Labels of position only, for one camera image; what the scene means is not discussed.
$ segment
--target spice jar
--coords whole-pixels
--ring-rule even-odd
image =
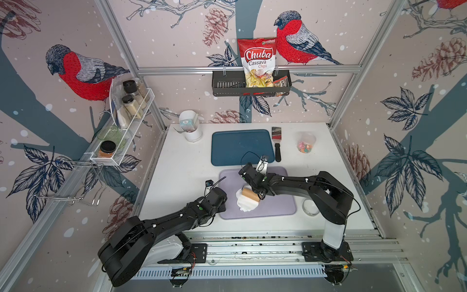
[[[117,145],[115,145],[114,142],[109,141],[109,140],[104,141],[100,144],[98,156],[99,157],[112,157],[116,148],[117,148]]]
[[[130,113],[130,116],[134,116],[137,119],[143,118],[143,111],[139,108],[140,105],[136,102],[133,96],[125,95],[121,101],[123,101],[123,105]]]
[[[141,94],[142,97],[144,97],[144,100],[146,102],[149,102],[151,97],[148,94],[148,90],[146,86],[144,85],[144,82],[142,82],[139,78],[133,78],[133,80],[136,82],[136,87],[138,87],[138,92]]]
[[[144,98],[141,96],[141,94],[138,92],[138,87],[136,86],[136,82],[134,80],[124,81],[123,90],[125,90],[125,92],[129,95],[133,96],[136,102],[138,102],[138,104],[141,105],[141,109],[144,109],[146,107],[146,102],[144,101]]]

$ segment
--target blue tray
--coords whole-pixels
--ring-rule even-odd
[[[268,130],[241,130],[215,132],[212,135],[211,163],[214,166],[245,165],[248,162],[258,164],[259,157],[269,156],[268,162],[274,162],[271,136]]]

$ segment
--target robotic arm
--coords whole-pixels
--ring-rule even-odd
[[[207,223],[216,213],[226,210],[226,201],[226,193],[215,187],[206,197],[200,197],[167,216],[143,221],[138,216],[128,218],[98,252],[112,285],[118,287],[130,280],[153,245]]]
[[[326,171],[301,178],[263,174],[256,171],[251,163],[245,165],[239,174],[260,199],[266,195],[289,194],[310,198],[315,202],[326,219],[325,230],[321,244],[311,245],[305,250],[305,259],[324,263],[340,260],[340,257],[353,260],[343,236],[354,195],[332,175]]]

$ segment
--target metal track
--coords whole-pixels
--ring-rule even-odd
[[[290,73],[359,73],[361,65],[287,65],[277,66],[279,70],[290,70]],[[140,76],[192,75],[212,74],[212,71],[242,71],[243,67],[141,67]]]

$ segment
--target white dot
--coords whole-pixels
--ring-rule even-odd
[[[75,228],[71,227],[63,233],[64,237],[71,237],[73,235],[73,232],[75,231]]]

